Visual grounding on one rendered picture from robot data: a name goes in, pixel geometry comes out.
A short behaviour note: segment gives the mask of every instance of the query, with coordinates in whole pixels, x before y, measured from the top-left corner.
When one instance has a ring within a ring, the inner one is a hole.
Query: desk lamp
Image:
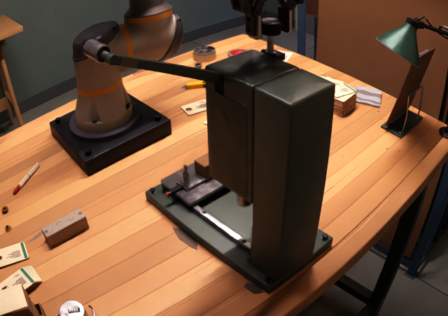
[[[438,28],[434,27],[427,18],[425,19],[428,24],[422,22],[422,19],[424,18],[425,16],[421,18],[408,17],[406,22],[401,27],[382,34],[381,36],[376,37],[376,39],[389,50],[392,50],[395,54],[420,69],[419,49],[417,47],[417,30],[428,29],[437,32],[443,38],[448,39],[448,27],[443,25]],[[448,127],[440,128],[440,134],[444,138],[448,139]]]

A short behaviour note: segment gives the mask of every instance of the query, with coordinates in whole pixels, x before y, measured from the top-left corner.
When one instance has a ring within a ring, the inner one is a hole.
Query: gray floor
[[[314,56],[314,31],[309,26],[312,17],[307,16],[307,39],[306,55]],[[243,27],[236,27],[224,32],[212,34],[204,38],[196,39],[182,45],[178,54],[188,52],[200,45],[236,36],[244,33]],[[282,34],[276,38],[276,44],[291,51],[297,51],[297,33]],[[55,99],[42,104],[22,115],[25,123],[42,116],[43,114],[56,109],[76,99],[76,89],[66,92]],[[18,125],[10,126],[9,122],[0,126],[0,136],[5,132],[16,129]],[[378,275],[384,264],[384,258],[373,251],[369,251],[347,275],[355,281],[363,284],[368,289],[373,290]],[[399,269],[391,290],[386,297],[381,316],[443,316],[448,315],[448,233],[437,244],[423,264],[418,278],[411,280],[404,276],[405,271]],[[319,297],[300,316],[351,316],[356,315],[364,304],[348,295],[336,286],[332,286],[321,297]]]

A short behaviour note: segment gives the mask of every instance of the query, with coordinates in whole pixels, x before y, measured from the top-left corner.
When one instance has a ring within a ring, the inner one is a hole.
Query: arbor press
[[[253,50],[206,70],[223,76],[206,84],[210,175],[186,166],[146,197],[270,293],[333,240],[318,224],[335,86]]]

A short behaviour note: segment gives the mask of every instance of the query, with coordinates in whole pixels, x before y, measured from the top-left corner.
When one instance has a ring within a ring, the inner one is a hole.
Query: red tip
[[[17,185],[13,191],[13,195],[15,195],[20,190],[20,185]]]

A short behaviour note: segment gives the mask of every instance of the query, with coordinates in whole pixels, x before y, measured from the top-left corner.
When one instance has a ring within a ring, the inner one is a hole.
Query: wooden chair leg
[[[6,85],[8,86],[8,92],[11,98],[11,102],[13,103],[13,108],[15,112],[15,116],[17,116],[17,121],[19,126],[23,126],[22,115],[20,114],[19,105],[17,104],[17,100],[15,98],[13,84],[11,83],[11,78],[9,76],[8,67],[6,66],[5,55],[3,53],[3,48],[0,46],[0,63],[1,68],[3,69],[3,74],[5,75]]]
[[[1,90],[1,94],[3,95],[3,97],[6,97],[5,91],[6,91],[6,86],[5,86],[5,81],[3,80],[3,73],[0,67],[0,90]],[[14,117],[13,117],[13,111],[11,111],[11,106],[8,105],[8,108],[6,109],[6,111],[8,112],[8,117],[9,117],[9,122],[11,125],[14,125]]]

